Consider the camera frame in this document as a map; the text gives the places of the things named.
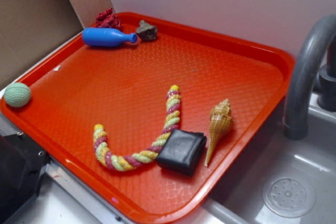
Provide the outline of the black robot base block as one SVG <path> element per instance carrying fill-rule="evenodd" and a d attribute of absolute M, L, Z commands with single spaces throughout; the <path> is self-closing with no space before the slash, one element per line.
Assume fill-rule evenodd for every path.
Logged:
<path fill-rule="evenodd" d="M 38 198 L 48 154 L 23 132 L 1 136 L 1 223 Z"/>

